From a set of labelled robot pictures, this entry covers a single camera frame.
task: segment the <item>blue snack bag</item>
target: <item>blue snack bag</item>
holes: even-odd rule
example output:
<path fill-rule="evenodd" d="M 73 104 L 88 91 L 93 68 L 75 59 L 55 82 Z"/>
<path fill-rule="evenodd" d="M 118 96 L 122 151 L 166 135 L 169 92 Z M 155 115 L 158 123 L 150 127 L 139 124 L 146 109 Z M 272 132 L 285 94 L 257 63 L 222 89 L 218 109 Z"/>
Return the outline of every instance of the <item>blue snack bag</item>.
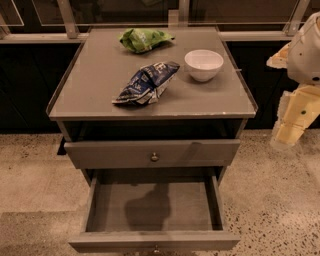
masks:
<path fill-rule="evenodd" d="M 158 62 L 140 68 L 113 104 L 146 105 L 155 103 L 179 70 L 175 62 Z"/>

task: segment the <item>speckled floor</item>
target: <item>speckled floor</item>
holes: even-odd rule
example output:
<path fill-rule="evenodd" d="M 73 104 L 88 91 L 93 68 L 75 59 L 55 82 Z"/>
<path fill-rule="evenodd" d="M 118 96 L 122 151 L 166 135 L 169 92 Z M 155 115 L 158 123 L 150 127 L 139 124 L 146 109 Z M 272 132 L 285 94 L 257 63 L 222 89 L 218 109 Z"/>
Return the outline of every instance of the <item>speckled floor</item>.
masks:
<path fill-rule="evenodd" d="M 308 130 L 286 152 L 269 146 L 270 135 L 245 130 L 220 185 L 229 230 L 241 236 L 237 246 L 163 255 L 320 255 L 320 130 Z M 89 189 L 68 157 L 56 155 L 60 139 L 0 135 L 1 256 L 78 255 L 67 241 L 80 230 Z"/>

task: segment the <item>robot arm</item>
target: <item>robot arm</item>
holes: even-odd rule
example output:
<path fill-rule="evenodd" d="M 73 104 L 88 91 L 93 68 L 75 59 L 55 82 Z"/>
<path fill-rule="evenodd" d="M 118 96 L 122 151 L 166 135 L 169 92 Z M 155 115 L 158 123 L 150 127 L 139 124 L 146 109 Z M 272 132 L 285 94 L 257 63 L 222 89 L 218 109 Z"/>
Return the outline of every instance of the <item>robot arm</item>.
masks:
<path fill-rule="evenodd" d="M 267 65 L 287 68 L 289 78 L 300 83 L 280 99 L 271 145 L 283 149 L 295 145 L 320 114 L 320 12 L 311 15 Z"/>

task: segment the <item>open drawer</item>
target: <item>open drawer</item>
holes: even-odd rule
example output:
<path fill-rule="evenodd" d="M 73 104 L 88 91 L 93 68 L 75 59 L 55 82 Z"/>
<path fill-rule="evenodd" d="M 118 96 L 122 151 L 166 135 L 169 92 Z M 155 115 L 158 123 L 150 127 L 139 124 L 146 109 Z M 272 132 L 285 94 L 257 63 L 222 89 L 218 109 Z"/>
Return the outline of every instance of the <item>open drawer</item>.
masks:
<path fill-rule="evenodd" d="M 82 231 L 69 243 L 83 253 L 229 250 L 239 237 L 225 228 L 215 176 L 96 170 Z"/>

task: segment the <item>snack bag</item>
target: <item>snack bag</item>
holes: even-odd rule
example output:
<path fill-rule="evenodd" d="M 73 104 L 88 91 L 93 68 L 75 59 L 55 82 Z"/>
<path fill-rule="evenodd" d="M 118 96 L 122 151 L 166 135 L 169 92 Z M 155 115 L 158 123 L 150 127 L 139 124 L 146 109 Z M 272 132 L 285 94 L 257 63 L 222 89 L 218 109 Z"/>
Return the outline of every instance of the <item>snack bag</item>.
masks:
<path fill-rule="evenodd" d="M 134 53 L 151 51 L 161 42 L 173 40 L 170 34 L 154 29 L 130 28 L 120 37 L 120 43 Z"/>
<path fill-rule="evenodd" d="M 145 105 L 157 102 L 179 70 L 175 62 L 158 62 L 140 68 L 113 104 Z"/>

